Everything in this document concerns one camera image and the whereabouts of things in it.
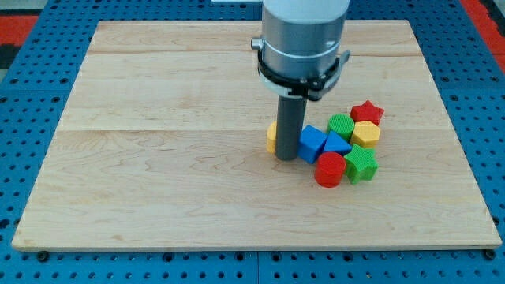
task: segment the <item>wooden table surface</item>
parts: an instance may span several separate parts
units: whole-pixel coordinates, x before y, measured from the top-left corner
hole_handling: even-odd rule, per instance
[[[335,189],[265,150],[260,22],[105,21],[13,239],[23,251],[493,248],[501,240],[407,21],[347,21],[326,128],[386,110],[373,181]]]

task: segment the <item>yellow block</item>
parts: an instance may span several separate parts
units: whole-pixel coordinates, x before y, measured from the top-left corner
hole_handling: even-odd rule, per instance
[[[274,121],[268,126],[267,131],[267,151],[275,153],[275,138],[277,136],[277,122]]]
[[[374,148],[380,137],[379,126],[371,121],[360,121],[354,125],[353,135],[350,138],[350,144],[358,144],[363,148]]]

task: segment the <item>red star block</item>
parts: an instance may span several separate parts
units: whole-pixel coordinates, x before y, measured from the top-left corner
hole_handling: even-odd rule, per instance
[[[377,126],[379,126],[380,119],[383,114],[384,110],[380,107],[374,106],[369,100],[360,106],[353,106],[350,111],[350,116],[354,122],[371,121]]]

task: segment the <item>blue triangle block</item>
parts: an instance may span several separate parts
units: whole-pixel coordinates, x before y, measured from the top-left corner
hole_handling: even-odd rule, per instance
[[[314,163],[323,152],[326,139],[326,133],[311,125],[307,125],[301,131],[300,143],[298,144],[298,156],[307,163]]]
[[[345,155],[351,151],[352,147],[339,134],[330,131],[323,152],[333,151],[340,155]]]

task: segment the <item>colorful blocks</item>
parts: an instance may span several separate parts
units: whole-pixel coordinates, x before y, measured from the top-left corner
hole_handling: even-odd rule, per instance
[[[275,138],[277,137],[277,122],[274,121],[268,126],[267,130],[267,151],[275,153]]]
[[[350,116],[355,122],[371,121],[375,125],[379,125],[383,114],[384,110],[374,106],[369,100],[360,106],[353,106],[350,111]]]
[[[339,185],[345,171],[346,160],[340,154],[326,152],[317,159],[314,178],[321,186],[332,188]]]
[[[298,156],[307,163],[314,163],[323,151],[326,139],[326,133],[311,125],[307,125],[301,131]]]
[[[351,117],[345,114],[335,114],[328,121],[328,130],[340,135],[345,141],[349,141],[354,130],[354,121]]]
[[[324,145],[323,152],[335,152],[340,155],[345,155],[349,153],[351,150],[351,146],[347,143],[343,138],[340,137],[339,134],[330,131],[328,134],[328,138],[326,140],[326,144]]]
[[[351,152],[344,156],[347,164],[346,176],[351,184],[355,185],[362,180],[372,180],[379,168],[379,164],[373,157],[374,155],[375,150],[353,144]]]
[[[356,122],[350,144],[358,144],[363,148],[374,148],[380,137],[379,126],[371,121]]]

